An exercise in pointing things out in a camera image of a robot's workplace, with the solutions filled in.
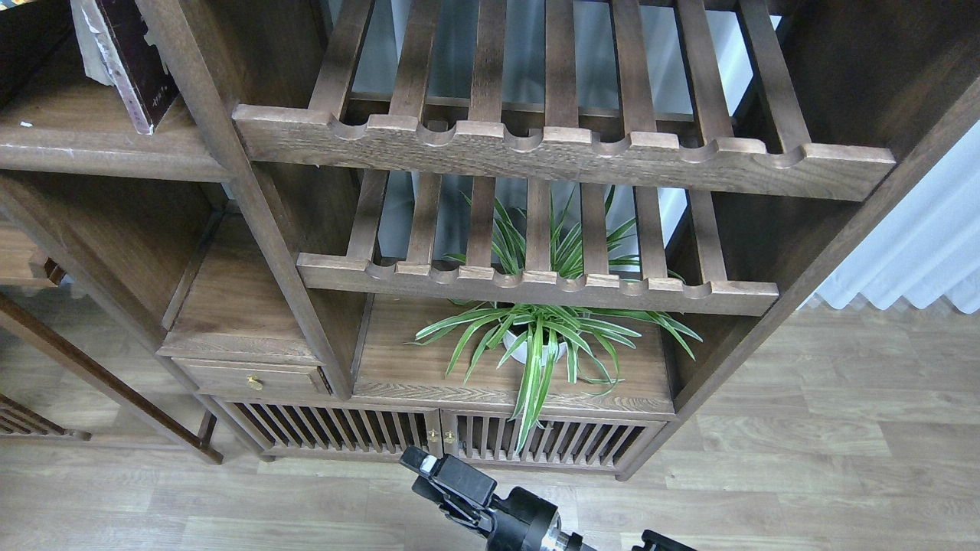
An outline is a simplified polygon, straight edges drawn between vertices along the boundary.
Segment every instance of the wood grain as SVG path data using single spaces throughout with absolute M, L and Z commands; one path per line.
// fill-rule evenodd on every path
M 373 11 L 374 0 L 348 2 L 340 7 L 340 15 L 323 53 L 317 84 L 310 98 L 310 110 L 323 111 L 338 120 L 344 116 L 347 95 L 354 84 Z
M 242 217 L 221 222 L 160 354 L 319 364 Z
M 402 51 L 399 53 L 389 115 L 414 117 L 421 121 L 441 4 L 441 0 L 412 2 Z
M 190 181 L 229 178 L 180 99 L 154 135 L 137 134 L 115 88 L 85 76 L 73 36 L 0 110 L 0 169 Z
M 470 377 L 462 385 L 467 364 L 463 362 L 450 376 L 443 377 L 457 338 L 449 335 L 431 345 L 406 345 L 414 340 L 416 331 L 425 325 L 460 312 L 448 301 L 377 295 L 368 322 L 365 349 L 362 353 L 356 394 L 373 401 L 398 400 L 408 405 L 463 405 L 489 407 L 509 412 L 513 408 L 519 387 L 522 366 L 508 361 L 495 370 L 498 351 L 487 352 Z M 417 320 L 406 324 L 405 320 Z M 637 327 L 644 333 L 637 340 L 637 350 L 620 350 L 620 364 L 626 382 L 606 397 L 590 396 L 591 385 L 572 385 L 556 375 L 545 405 L 544 415 L 563 412 L 574 416 L 620 416 L 623 419 L 662 419 L 669 417 L 671 401 L 666 386 L 666 366 L 659 359 L 660 335 L 651 327 Z M 470 342 L 463 354 L 468 358 L 476 340 Z M 397 365 L 388 359 L 400 358 Z
M 421 271 L 417 266 L 380 266 L 307 253 L 300 254 L 296 266 L 304 283 L 312 288 L 461 300 L 758 316 L 779 296 L 774 284 L 752 281 L 685 285 L 672 277 L 641 281 L 615 274 L 564 279 L 553 272 L 503 275 L 492 268 L 473 266 Z
M 499 123 L 503 107 L 506 0 L 480 0 L 476 16 L 476 51 L 469 87 L 471 121 Z
M 602 144 L 586 128 L 515 138 L 503 124 L 458 121 L 448 134 L 413 116 L 327 125 L 306 110 L 240 105 L 232 115 L 251 159 L 437 174 L 534 177 L 859 201 L 891 170 L 884 149 L 808 143 L 786 155 L 750 138 L 680 146 L 676 134 L 634 131 Z
M 809 131 L 765 2 L 739 0 L 738 7 L 739 25 L 761 91 L 759 98 L 775 126 L 782 151 L 793 151 L 810 142 Z

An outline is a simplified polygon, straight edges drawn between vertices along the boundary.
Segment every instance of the potted plant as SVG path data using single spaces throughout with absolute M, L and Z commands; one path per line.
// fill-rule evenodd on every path
M 607 215 L 613 202 L 614 190 L 615 188 L 611 187 L 606 198 Z M 569 196 L 568 202 L 557 217 L 554 216 L 553 209 L 551 263 L 552 270 L 560 277 L 576 278 L 583 275 L 582 227 L 579 223 L 569 230 L 564 230 L 570 204 Z M 636 219 L 630 219 L 607 234 L 606 243 L 611 254 L 611 267 L 639 266 L 636 255 L 613 256 L 623 241 L 632 236 L 631 230 L 635 226 Z M 510 214 L 497 200 L 494 205 L 492 248 L 500 259 L 504 273 L 519 274 L 523 270 L 524 237 L 516 228 Z M 461 263 L 466 262 L 466 255 L 450 254 L 447 257 Z M 463 334 L 459 337 L 446 368 L 446 375 L 448 375 L 460 360 L 466 345 L 484 329 L 485 332 L 469 359 L 469 367 L 464 376 L 464 384 L 466 384 L 483 353 L 504 343 L 504 355 L 497 363 L 497 367 L 503 366 L 510 358 L 524 364 L 520 390 L 517 393 L 514 413 L 511 415 L 511 420 L 520 419 L 520 433 L 517 439 L 519 450 L 523 448 L 528 434 L 538 422 L 548 395 L 552 374 L 562 355 L 567 356 L 565 364 L 568 382 L 582 380 L 587 383 L 606 385 L 607 388 L 597 393 L 598 395 L 610 392 L 621 380 L 615 346 L 621 344 L 635 348 L 631 339 L 641 334 L 604 318 L 627 318 L 663 327 L 691 358 L 694 358 L 694 354 L 685 342 L 684 335 L 701 340 L 695 331 L 664 312 L 481 301 L 461 314 L 424 327 L 416 333 L 416 341 L 412 344 L 424 346 L 461 328 Z M 609 358 L 612 359 L 612 369 L 597 356 L 596 347 L 589 344 L 590 340 L 609 354 Z M 582 366 L 580 363 L 582 354 L 590 361 L 591 366 L 588 364 Z M 594 367 L 596 372 L 588 376 L 584 373 L 583 367 Z

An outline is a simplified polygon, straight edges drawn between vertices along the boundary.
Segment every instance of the wooden cabinet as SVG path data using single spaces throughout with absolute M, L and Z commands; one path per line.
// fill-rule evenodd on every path
M 437 0 L 412 2 L 381 95 L 351 92 L 372 2 L 343 2 L 331 32 L 319 2 L 137 4 L 182 102 L 156 135 L 136 136 L 110 92 L 56 55 L 0 112 L 0 206 L 269 457 L 390 457 L 435 430 L 431 449 L 472 461 L 628 478 L 980 117 L 973 3 L 610 0 L 615 110 L 577 108 L 570 0 L 546 3 L 537 105 L 503 101 L 502 0 L 479 3 L 468 98 L 428 95 Z M 651 6 L 673 10 L 693 115 L 653 109 L 636 25 Z M 706 9 L 735 13 L 750 55 L 735 117 Z M 377 247 L 392 171 L 421 174 L 404 258 Z M 472 178 L 468 214 L 439 212 L 446 174 Z M 516 275 L 491 264 L 502 176 L 527 180 L 538 251 Z M 534 230 L 558 179 L 583 197 L 575 280 L 550 272 L 547 232 Z M 636 205 L 638 276 L 596 246 L 599 184 Z M 690 205 L 668 242 L 658 185 L 684 188 Z M 434 258 L 447 214 L 469 220 L 465 266 Z M 443 376 L 445 346 L 403 344 L 452 312 L 446 297 L 683 312 L 705 343 L 692 361 L 646 334 L 604 397 L 556 382 L 515 454 L 503 419 L 518 366 L 487 358 L 464 385 Z

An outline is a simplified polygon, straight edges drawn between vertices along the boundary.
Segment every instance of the cabinet door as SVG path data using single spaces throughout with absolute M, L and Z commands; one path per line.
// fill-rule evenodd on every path
M 223 406 L 267 455 L 397 461 L 409 446 L 436 456 L 443 453 L 438 410 L 309 404 L 235 400 Z
M 443 410 L 443 443 L 472 463 L 523 463 L 541 467 L 614 471 L 617 462 L 645 430 L 660 422 L 541 416 L 540 426 L 517 450 L 518 425 L 507 414 Z

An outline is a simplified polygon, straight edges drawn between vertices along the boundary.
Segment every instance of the dark brown wood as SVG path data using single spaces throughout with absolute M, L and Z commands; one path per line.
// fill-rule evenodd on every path
M 389 115 L 421 121 L 441 4 L 441 0 L 412 1 Z
M 527 181 L 527 246 L 524 269 L 549 272 L 551 266 L 551 184 L 547 181 Z
M 499 123 L 504 81 L 504 34 L 506 0 L 480 0 L 476 17 L 476 52 L 469 88 L 471 121 Z
M 634 131 L 609 144 L 581 127 L 549 126 L 540 137 L 516 138 L 503 124 L 474 121 L 435 133 L 414 117 L 375 115 L 353 127 L 328 125 L 307 110 L 254 105 L 239 106 L 233 117 L 252 159 L 318 166 L 860 201 L 894 164 L 882 149 L 807 144 L 785 157 L 741 137 L 691 149 L 660 132 Z
M 349 258 L 372 260 L 377 244 L 377 230 L 381 224 L 381 209 L 384 195 L 388 189 L 388 172 L 365 171 L 361 180 L 361 196 L 358 199 L 357 215 L 351 230 L 350 244 L 347 246 Z
M 626 135 L 634 131 L 656 132 L 640 6 L 637 0 L 611 0 L 610 13 L 624 131 Z
M 469 237 L 466 242 L 466 263 L 470 266 L 490 268 L 495 190 L 494 178 L 473 177 L 473 192 L 469 206 Z
M 759 83 L 759 99 L 775 126 L 781 151 L 793 151 L 810 143 L 809 131 L 768 10 L 763 0 L 739 0 L 738 8 L 749 61 Z
M 355 399 L 504 414 L 512 411 L 523 366 L 510 360 L 499 370 L 495 369 L 501 349 L 487 352 L 463 385 L 468 358 L 478 338 L 470 342 L 460 364 L 449 376 L 444 373 L 457 341 L 453 335 L 428 346 L 405 344 L 413 341 L 416 331 L 422 327 L 463 309 L 439 299 L 376 295 Z M 556 374 L 545 403 L 545 415 L 670 419 L 672 400 L 666 386 L 667 366 L 661 356 L 660 335 L 653 326 L 635 328 L 644 335 L 636 339 L 637 349 L 619 347 L 626 381 L 606 396 L 593 396 L 589 394 L 595 391 L 591 385 L 571 384 L 567 377 Z M 392 362 L 391 358 L 398 358 L 398 362 Z
M 160 435 L 166 436 L 207 461 L 221 462 L 221 453 L 204 444 L 196 434 L 2 294 L 0 294 L 0 326 L 30 343 L 73 375 L 126 408 Z
M 677 420 L 642 451 L 631 452 L 629 465 L 618 479 L 632 476 L 675 434 L 980 119 L 980 50 L 965 46 L 980 41 L 976 6 L 947 10 L 930 4 L 928 14 L 920 12 L 921 5 L 813 3 L 810 7 L 786 40 L 790 74 L 796 82 L 807 84 L 799 88 L 804 110 L 817 117 L 814 126 L 821 133 L 853 143 L 893 143 L 901 161 L 855 208 L 786 198 L 724 197 L 718 219 L 753 244 L 740 253 L 755 260 L 760 273 L 775 276 L 783 294 L 761 320 L 729 323 L 728 335 L 677 395 Z M 881 37 L 890 32 L 885 22 L 903 19 L 914 22 L 915 31 L 901 39 L 889 34 L 892 39 L 883 41 Z M 828 28 L 835 29 L 833 41 L 828 40 Z M 879 32 L 869 33 L 869 28 Z M 926 44 L 930 38 L 936 41 Z M 831 63 L 841 59 L 841 44 L 851 43 L 857 46 L 849 47 L 847 63 Z M 839 88 L 865 71 L 881 78 L 875 93 Z M 923 72 L 930 76 L 910 78 Z M 882 89 L 890 93 L 878 94 Z M 902 98 L 898 104 L 896 98 Z M 858 113 L 860 122 L 854 119 Z M 766 249 L 788 254 L 773 256 L 763 252 Z M 767 255 L 781 262 L 767 265 Z
M 0 109 L 0 169 L 190 181 L 228 178 L 179 99 L 154 135 L 137 134 L 116 90 L 85 76 L 73 37 Z
M 545 125 L 578 128 L 571 0 L 545 2 Z
M 636 212 L 636 238 L 640 249 L 640 270 L 643 279 L 667 277 L 661 203 L 657 189 L 634 187 L 633 208 Z
M 674 9 L 681 56 L 691 93 L 694 118 L 701 131 L 702 145 L 733 135 L 725 92 L 721 87 L 714 43 L 703 0 L 678 0 Z
M 580 187 L 582 208 L 582 268 L 586 280 L 607 276 L 610 272 L 609 249 L 606 246 L 606 197 L 603 186 L 583 183 Z
M 672 277 L 640 281 L 635 275 L 619 274 L 565 279 L 528 272 L 503 275 L 474 266 L 441 270 L 404 263 L 377 265 L 306 253 L 296 266 L 311 288 L 462 300 L 759 316 L 779 296 L 772 283 L 742 280 L 687 285 Z
M 347 305 L 312 295 L 303 286 L 294 264 L 299 247 L 297 228 L 273 181 L 256 172 L 249 163 L 228 118 L 242 99 L 292 106 L 308 103 L 314 84 L 310 75 L 316 75 L 315 67 L 322 59 L 309 6 L 280 2 L 275 6 L 263 3 L 250 9 L 240 3 L 181 6 L 143 0 L 137 4 L 147 25 L 161 41 L 161 54 L 212 153 L 230 171 L 232 193 L 258 236 L 263 255 L 310 347 L 322 361 L 334 395 L 349 397 L 354 339 L 347 335 L 346 340 L 338 337 L 331 343 L 320 319 L 331 319 L 330 314 L 342 319 L 358 315 L 345 310 Z M 227 11 L 220 13 L 213 11 L 225 8 Z M 259 11 L 267 16 L 254 18 L 254 13 Z M 290 32 L 274 32 L 276 41 L 272 44 L 249 39 L 230 40 L 235 45 L 228 45 L 230 36 L 247 32 L 256 25 L 289 28 Z M 254 35 L 266 33 L 257 29 Z M 242 49 L 246 46 L 256 48 L 255 55 L 250 56 Z M 255 72 L 236 69 L 246 63 L 269 64 L 275 69 L 262 71 L 258 67 Z M 265 80 L 255 75 L 262 75 Z M 335 354 L 335 350 L 346 352 L 346 357 Z
M 421 174 L 418 176 L 416 207 L 412 215 L 412 233 L 409 236 L 407 264 L 432 264 L 432 250 L 435 246 L 436 217 L 439 212 L 439 194 L 442 191 L 442 176 Z
M 344 116 L 373 11 L 374 0 L 341 5 L 310 98 L 310 110 L 322 111 L 338 120 Z
M 159 353 L 318 366 L 241 216 L 226 215 Z

